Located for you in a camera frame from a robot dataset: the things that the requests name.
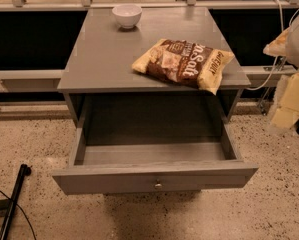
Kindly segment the yellow foam padded robot base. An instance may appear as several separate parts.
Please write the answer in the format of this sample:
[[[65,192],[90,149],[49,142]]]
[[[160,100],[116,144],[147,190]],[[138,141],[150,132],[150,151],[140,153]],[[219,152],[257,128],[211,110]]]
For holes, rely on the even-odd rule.
[[[299,120],[299,72],[281,76],[269,118],[270,125],[280,129],[290,129]]]

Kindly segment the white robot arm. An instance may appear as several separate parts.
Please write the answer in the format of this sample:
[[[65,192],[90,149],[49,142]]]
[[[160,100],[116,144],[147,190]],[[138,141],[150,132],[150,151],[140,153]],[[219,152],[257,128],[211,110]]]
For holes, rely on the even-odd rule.
[[[285,57],[288,63],[299,68],[299,15],[287,29],[265,46],[263,53]]]

